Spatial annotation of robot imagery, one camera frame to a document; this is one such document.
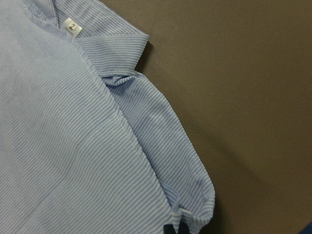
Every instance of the white tag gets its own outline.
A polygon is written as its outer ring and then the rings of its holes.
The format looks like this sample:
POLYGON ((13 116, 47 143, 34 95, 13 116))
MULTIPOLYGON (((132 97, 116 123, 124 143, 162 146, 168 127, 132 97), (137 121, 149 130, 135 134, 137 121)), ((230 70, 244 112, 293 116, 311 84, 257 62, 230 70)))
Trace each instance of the white tag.
POLYGON ((69 32, 69 34, 72 35, 73 38, 76 38, 82 30, 82 28, 71 18, 67 18, 67 20, 64 21, 61 29, 64 29, 67 32, 69 32))

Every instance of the shirt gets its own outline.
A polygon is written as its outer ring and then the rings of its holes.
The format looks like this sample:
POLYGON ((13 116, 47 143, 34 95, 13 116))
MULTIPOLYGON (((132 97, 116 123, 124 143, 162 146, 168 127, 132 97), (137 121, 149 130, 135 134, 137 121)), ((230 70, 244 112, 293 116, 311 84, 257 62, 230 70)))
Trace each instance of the shirt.
POLYGON ((211 180, 134 70, 148 35, 97 0, 0 2, 0 233, 191 234, 211 180), (82 30, 74 38, 62 24, 82 30))

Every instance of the brown surface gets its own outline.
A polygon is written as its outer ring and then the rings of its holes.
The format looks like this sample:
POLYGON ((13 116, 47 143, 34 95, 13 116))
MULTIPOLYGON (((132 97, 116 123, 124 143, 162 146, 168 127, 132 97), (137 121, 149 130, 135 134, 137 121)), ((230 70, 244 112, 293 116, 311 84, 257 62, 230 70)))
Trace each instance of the brown surface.
POLYGON ((103 2, 150 35, 137 70, 211 176, 202 233, 298 233, 312 220, 312 1, 103 2))

